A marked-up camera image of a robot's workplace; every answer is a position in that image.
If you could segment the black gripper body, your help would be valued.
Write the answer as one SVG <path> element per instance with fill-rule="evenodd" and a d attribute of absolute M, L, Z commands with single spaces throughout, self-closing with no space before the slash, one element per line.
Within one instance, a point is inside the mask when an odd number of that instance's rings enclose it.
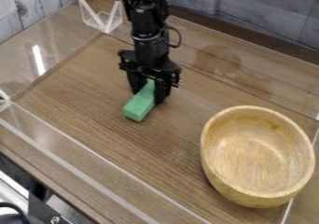
<path fill-rule="evenodd" d="M 158 37 L 152 40 L 135 40 L 135 49 L 122 49 L 120 69 L 143 73 L 147 79 L 163 79 L 171 87 L 179 85 L 180 67 L 170 60 L 170 47 Z"/>

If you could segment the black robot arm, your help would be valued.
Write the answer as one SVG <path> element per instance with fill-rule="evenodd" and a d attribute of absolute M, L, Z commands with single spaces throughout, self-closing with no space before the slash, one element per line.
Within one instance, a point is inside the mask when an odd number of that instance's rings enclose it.
<path fill-rule="evenodd" d="M 138 93 L 148 79 L 155 82 L 155 104 L 163 103 L 171 89 L 179 86 L 180 67 L 170 60 L 170 49 L 182 43 L 179 30 L 167 23 L 167 0 L 122 1 L 128 21 L 134 50 L 122 49 L 120 69 L 126 72 L 131 90 Z"/>

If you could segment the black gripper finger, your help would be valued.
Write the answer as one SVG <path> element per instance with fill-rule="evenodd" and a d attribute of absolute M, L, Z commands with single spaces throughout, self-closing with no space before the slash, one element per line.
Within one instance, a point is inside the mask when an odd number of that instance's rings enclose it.
<path fill-rule="evenodd" d="M 127 79 L 134 93 L 138 93 L 147 83 L 147 77 L 136 71 L 127 72 Z"/>
<path fill-rule="evenodd" d="M 171 83 L 163 79 L 155 80 L 155 103 L 160 105 L 171 93 Z"/>

